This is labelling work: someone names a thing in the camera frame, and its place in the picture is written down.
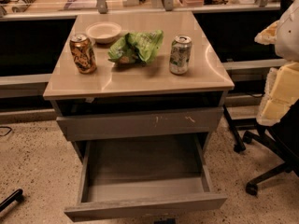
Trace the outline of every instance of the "drawer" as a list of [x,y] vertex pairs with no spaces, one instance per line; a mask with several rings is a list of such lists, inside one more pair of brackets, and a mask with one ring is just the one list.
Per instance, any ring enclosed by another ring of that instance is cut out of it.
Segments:
[[73,221],[146,217],[218,209],[195,134],[90,141]]
[[214,131],[222,107],[58,117],[68,141]]

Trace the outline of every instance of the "soda can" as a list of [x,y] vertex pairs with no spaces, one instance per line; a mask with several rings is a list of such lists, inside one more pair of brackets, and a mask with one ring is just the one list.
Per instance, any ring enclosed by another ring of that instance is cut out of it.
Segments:
[[93,44],[84,34],[76,34],[71,37],[69,47],[73,55],[74,63],[82,74],[92,73],[96,69]]
[[192,40],[186,35],[177,35],[171,45],[169,70],[181,75],[188,71]]

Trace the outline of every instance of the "can lid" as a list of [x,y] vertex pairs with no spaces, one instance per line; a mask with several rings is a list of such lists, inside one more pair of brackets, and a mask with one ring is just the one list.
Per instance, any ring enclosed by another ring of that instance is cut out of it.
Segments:
[[186,44],[186,43],[190,43],[191,39],[188,36],[186,36],[186,35],[178,35],[176,37],[176,41],[179,42],[179,43]]
[[72,36],[71,41],[73,42],[81,42],[87,39],[85,34],[75,34]]

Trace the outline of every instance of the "silver can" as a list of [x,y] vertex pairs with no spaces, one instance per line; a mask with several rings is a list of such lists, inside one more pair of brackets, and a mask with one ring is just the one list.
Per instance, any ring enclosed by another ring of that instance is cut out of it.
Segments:
[[71,38],[69,46],[79,72],[92,73],[96,69],[96,64],[91,40],[84,34],[77,34]]
[[169,70],[181,75],[188,71],[192,40],[186,35],[177,35],[171,45]]

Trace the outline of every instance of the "crumpled bag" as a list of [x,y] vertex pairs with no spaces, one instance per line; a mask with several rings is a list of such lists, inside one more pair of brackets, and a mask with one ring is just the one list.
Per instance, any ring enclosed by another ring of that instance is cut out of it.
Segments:
[[108,52],[113,63],[151,63],[162,45],[164,32],[128,33],[117,40]]
[[254,41],[262,45],[275,44],[277,42],[278,22],[274,21],[271,25],[263,29],[254,37]]

